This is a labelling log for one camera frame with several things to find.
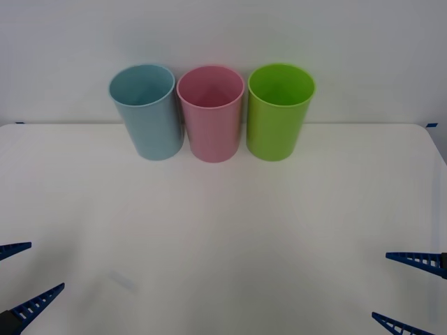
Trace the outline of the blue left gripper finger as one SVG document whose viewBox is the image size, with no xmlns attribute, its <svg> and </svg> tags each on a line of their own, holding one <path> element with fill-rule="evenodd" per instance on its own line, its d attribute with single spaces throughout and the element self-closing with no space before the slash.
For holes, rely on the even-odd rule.
<svg viewBox="0 0 447 335">
<path fill-rule="evenodd" d="M 0 245 L 0 261 L 30 249 L 31 247 L 31 242 Z"/>
<path fill-rule="evenodd" d="M 20 335 L 64 290 L 65 283 L 1 312 L 1 335 Z"/>
</svg>

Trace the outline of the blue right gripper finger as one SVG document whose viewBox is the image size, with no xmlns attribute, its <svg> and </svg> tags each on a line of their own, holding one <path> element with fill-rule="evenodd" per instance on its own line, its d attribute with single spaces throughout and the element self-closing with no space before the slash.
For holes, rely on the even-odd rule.
<svg viewBox="0 0 447 335">
<path fill-rule="evenodd" d="M 446 279 L 446 253 L 388 252 L 386 258 Z"/>
<path fill-rule="evenodd" d="M 372 312 L 372 318 L 393 335 L 434 335 L 376 312 Z"/>
</svg>

